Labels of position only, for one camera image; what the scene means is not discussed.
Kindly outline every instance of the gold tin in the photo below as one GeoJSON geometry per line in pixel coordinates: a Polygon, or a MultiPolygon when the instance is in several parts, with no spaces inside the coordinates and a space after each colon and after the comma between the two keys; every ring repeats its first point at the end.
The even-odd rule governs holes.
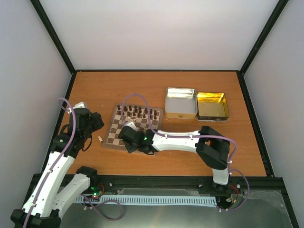
{"type": "Polygon", "coordinates": [[[167,118],[194,119],[197,112],[197,95],[195,89],[166,89],[165,116],[167,118]]]}
{"type": "Polygon", "coordinates": [[[199,121],[226,121],[229,117],[224,93],[201,93],[197,95],[199,121]]]}

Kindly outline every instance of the chessboard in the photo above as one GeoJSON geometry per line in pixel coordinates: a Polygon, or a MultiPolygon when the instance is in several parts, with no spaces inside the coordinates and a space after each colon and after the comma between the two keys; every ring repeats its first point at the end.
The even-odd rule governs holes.
{"type": "Polygon", "coordinates": [[[124,107],[122,107],[122,103],[116,103],[103,147],[127,151],[123,141],[118,139],[122,129],[121,112],[123,112],[124,123],[133,121],[139,131],[145,132],[149,129],[148,115],[150,115],[153,129],[160,130],[163,109],[150,107],[150,110],[152,110],[151,113],[147,113],[147,107],[143,105],[124,104],[124,107]]]}

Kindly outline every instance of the black frame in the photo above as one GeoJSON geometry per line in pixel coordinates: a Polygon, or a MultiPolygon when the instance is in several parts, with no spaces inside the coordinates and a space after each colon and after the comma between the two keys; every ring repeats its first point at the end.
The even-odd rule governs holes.
{"type": "MultiPolygon", "coordinates": [[[[71,80],[66,92],[65,98],[68,99],[73,84],[77,75],[77,72],[81,71],[116,71],[116,72],[122,72],[122,71],[233,71],[236,72],[240,88],[243,93],[243,97],[247,106],[247,110],[249,113],[250,121],[252,123],[252,127],[255,133],[256,141],[261,153],[261,157],[264,163],[264,168],[266,171],[266,177],[247,177],[250,188],[254,190],[280,190],[283,196],[283,199],[285,201],[286,208],[288,210],[289,217],[291,219],[293,227],[297,228],[299,227],[290,199],[288,197],[285,184],[283,182],[282,178],[275,177],[274,171],[271,166],[271,162],[266,150],[266,146],[264,143],[263,136],[261,134],[260,127],[258,125],[258,121],[256,118],[256,114],[250,99],[250,95],[246,86],[246,82],[244,80],[244,75],[246,71],[248,70],[250,64],[252,63],[253,59],[255,58],[256,54],[258,53],[259,49],[261,48],[262,44],[264,43],[265,39],[267,38],[269,32],[271,31],[272,27],[274,26],[275,22],[277,21],[278,17],[280,16],[281,12],[283,11],[284,7],[288,3],[288,0],[279,0],[276,7],[274,8],[272,14],[270,15],[267,23],[265,24],[261,34],[259,35],[257,41],[255,42],[254,46],[252,47],[248,57],[246,58],[242,68],[240,70],[75,70],[73,67],[72,62],[70,61],[63,45],[61,44],[61,41],[56,34],[50,20],[48,19],[48,16],[46,12],[44,11],[41,3],[39,0],[30,0],[33,7],[35,8],[37,14],[39,15],[42,23],[44,24],[46,30],[48,31],[50,37],[52,38],[56,48],[58,49],[63,61],[65,62],[67,68],[69,69],[71,73],[71,80]]],[[[53,135],[51,142],[53,141],[54,137],[59,133],[59,128],[61,126],[61,122],[64,116],[64,111],[61,110],[53,135]]],[[[43,164],[42,171],[45,169],[45,166],[47,164],[48,155],[50,153],[50,146],[43,164]]],[[[26,199],[31,195],[33,188],[37,185],[38,180],[40,178],[41,174],[34,174],[33,179],[31,181],[31,184],[28,189],[28,193],[26,196],[26,199]]],[[[197,189],[200,193],[209,193],[214,196],[218,196],[216,192],[212,192],[211,190],[202,189],[199,187],[200,183],[204,183],[206,181],[212,181],[211,177],[185,177],[185,176],[175,176],[175,177],[168,177],[168,176],[112,176],[112,175],[99,175],[98,176],[100,182],[102,182],[105,186],[105,190],[107,192],[115,193],[117,190],[119,190],[122,186],[123,187],[129,187],[129,188],[139,188],[139,187],[145,187],[145,188],[173,188],[173,189],[197,189]]],[[[66,186],[70,181],[72,180],[72,175],[66,175],[62,186],[66,186]]],[[[241,177],[230,177],[230,182],[233,182],[234,184],[239,183],[242,188],[246,188],[245,182],[241,177]]]]}

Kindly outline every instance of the white panel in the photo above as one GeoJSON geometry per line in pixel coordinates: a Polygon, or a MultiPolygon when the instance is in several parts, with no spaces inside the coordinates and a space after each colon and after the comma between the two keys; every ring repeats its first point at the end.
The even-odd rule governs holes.
{"type": "Polygon", "coordinates": [[[242,67],[277,0],[42,0],[76,69],[242,67]]]}
{"type": "Polygon", "coordinates": [[[304,2],[289,1],[245,75],[276,176],[304,227],[304,2]]]}
{"type": "Polygon", "coordinates": [[[30,1],[0,1],[0,224],[41,171],[70,79],[30,1]]]}

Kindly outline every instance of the wooden table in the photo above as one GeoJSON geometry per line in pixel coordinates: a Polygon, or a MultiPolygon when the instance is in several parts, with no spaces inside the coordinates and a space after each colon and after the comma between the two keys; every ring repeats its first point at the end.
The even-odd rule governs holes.
{"type": "MultiPolygon", "coordinates": [[[[162,151],[156,156],[103,148],[98,136],[106,139],[116,102],[131,93],[142,94],[152,107],[165,108],[167,87],[195,88],[198,92],[226,94],[230,117],[226,122],[198,122],[163,117],[162,130],[189,132],[209,125],[223,136],[238,143],[232,168],[246,176],[266,176],[244,98],[235,72],[78,72],[69,101],[72,105],[85,101],[92,112],[102,115],[104,127],[93,133],[93,143],[86,152],[79,152],[68,173],[75,173],[82,165],[105,175],[178,175],[211,176],[212,170],[191,152],[162,151]]],[[[139,97],[128,103],[144,105],[139,97]]],[[[65,114],[62,125],[68,123],[65,114]]]]}

